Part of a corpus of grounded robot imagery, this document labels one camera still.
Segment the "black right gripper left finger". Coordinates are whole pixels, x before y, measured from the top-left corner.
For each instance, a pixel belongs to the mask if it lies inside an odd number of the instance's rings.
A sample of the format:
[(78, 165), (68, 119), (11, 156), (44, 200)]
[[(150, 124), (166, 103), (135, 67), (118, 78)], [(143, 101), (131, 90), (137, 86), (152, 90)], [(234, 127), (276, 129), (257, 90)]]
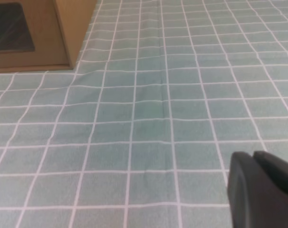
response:
[(227, 187), (235, 228), (288, 228), (288, 195), (245, 152), (234, 152)]

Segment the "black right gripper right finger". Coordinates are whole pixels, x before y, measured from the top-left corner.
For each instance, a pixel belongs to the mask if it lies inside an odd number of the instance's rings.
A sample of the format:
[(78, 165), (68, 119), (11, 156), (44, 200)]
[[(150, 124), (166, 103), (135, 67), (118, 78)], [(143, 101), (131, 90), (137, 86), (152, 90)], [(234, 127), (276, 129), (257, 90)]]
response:
[(288, 162), (264, 151), (255, 151), (253, 158), (272, 182), (288, 195)]

